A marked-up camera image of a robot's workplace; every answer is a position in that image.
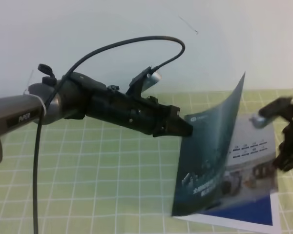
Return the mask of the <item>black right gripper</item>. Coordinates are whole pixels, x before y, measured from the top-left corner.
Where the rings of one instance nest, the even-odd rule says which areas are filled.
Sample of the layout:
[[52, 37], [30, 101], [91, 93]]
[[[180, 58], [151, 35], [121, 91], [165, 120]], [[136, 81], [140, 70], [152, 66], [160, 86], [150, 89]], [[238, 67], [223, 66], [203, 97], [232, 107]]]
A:
[[293, 103], [291, 101], [292, 120], [282, 130], [284, 141], [279, 145], [279, 156], [273, 161], [273, 166], [280, 171], [293, 169]]

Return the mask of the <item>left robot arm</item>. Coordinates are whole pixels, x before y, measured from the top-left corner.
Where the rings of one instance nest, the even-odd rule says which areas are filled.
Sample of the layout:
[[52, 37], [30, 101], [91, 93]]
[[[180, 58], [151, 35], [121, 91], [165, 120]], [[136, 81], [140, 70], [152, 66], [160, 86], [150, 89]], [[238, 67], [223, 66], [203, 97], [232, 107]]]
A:
[[[161, 78], [150, 67], [132, 79], [125, 93], [118, 86], [107, 86], [81, 73], [56, 79], [49, 66], [40, 64], [39, 70], [44, 73], [40, 83], [30, 85], [22, 95], [0, 98], [0, 137], [31, 122], [47, 125], [60, 119], [84, 117], [153, 137], [192, 134], [193, 127], [179, 116], [179, 107], [141, 96]], [[0, 140], [0, 163], [2, 157]]]

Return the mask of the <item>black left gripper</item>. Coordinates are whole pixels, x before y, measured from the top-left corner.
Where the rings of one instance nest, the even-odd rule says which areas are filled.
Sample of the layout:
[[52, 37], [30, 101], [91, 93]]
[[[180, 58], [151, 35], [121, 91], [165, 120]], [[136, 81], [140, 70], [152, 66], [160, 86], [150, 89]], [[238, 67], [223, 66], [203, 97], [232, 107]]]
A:
[[178, 109], [119, 92], [115, 85], [93, 88], [84, 114], [153, 137], [189, 137], [193, 126], [177, 115]]

